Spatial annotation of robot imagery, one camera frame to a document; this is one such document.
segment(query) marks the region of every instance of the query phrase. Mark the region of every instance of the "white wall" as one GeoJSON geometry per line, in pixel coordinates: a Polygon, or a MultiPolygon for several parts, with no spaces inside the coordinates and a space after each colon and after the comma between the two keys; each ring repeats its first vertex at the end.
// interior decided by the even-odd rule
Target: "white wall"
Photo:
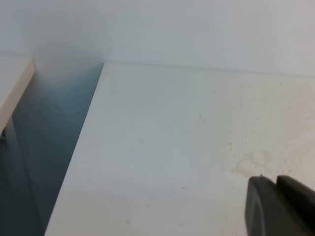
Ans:
{"type": "Polygon", "coordinates": [[[315,75],[314,8],[312,0],[3,0],[0,49],[315,75]]]}

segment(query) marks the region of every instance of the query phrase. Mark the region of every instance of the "white board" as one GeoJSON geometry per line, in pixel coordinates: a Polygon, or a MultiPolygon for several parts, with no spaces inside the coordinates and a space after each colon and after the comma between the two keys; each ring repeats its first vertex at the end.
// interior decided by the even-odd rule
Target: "white board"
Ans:
{"type": "Polygon", "coordinates": [[[46,235],[243,236],[248,178],[314,156],[314,78],[105,64],[46,235]]]}
{"type": "Polygon", "coordinates": [[[0,133],[35,72],[32,57],[0,52],[0,133]]]}

